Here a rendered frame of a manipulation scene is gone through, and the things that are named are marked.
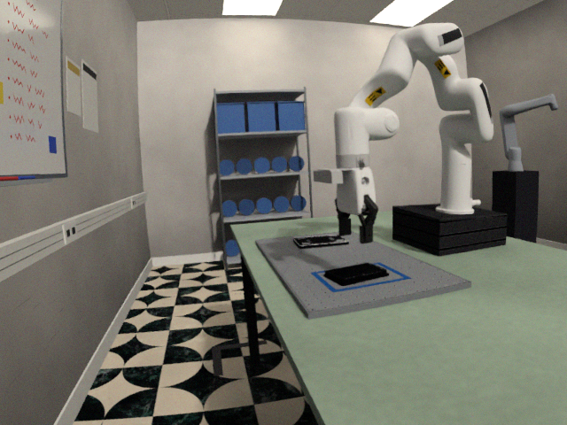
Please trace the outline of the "blue tape rectangle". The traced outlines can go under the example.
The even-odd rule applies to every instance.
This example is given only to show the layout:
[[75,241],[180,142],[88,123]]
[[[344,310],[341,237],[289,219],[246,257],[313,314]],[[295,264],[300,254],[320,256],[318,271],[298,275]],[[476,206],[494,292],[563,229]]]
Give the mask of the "blue tape rectangle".
[[318,279],[323,285],[325,285],[325,286],[326,286],[330,291],[332,291],[332,292],[338,292],[338,291],[343,291],[343,290],[353,290],[353,289],[359,289],[359,288],[364,288],[364,287],[368,287],[368,286],[374,286],[374,285],[378,285],[378,284],[384,284],[384,283],[388,283],[388,282],[397,282],[397,281],[412,279],[412,278],[410,278],[410,277],[408,277],[408,276],[406,276],[406,275],[404,275],[404,274],[402,274],[402,273],[400,273],[400,272],[398,272],[398,271],[396,271],[396,270],[394,270],[394,269],[392,269],[392,268],[390,268],[390,267],[388,267],[388,266],[386,266],[386,265],[384,265],[384,264],[382,264],[382,263],[380,263],[380,262],[379,262],[379,263],[374,263],[374,265],[380,265],[380,266],[382,266],[382,267],[384,267],[384,268],[386,268],[386,269],[388,269],[388,270],[394,272],[395,274],[398,274],[398,275],[400,275],[400,276],[402,276],[402,277],[404,277],[404,278],[395,279],[395,280],[390,280],[390,281],[386,281],[386,282],[377,282],[377,283],[371,283],[371,284],[366,284],[366,285],[361,285],[361,286],[356,286],[356,287],[351,287],[351,288],[345,288],[345,289],[336,290],[336,289],[334,289],[330,284],[328,284],[325,280],[323,280],[323,278],[322,278],[320,275],[318,275],[319,272],[313,272],[313,273],[311,273],[311,274],[312,274],[316,279]]

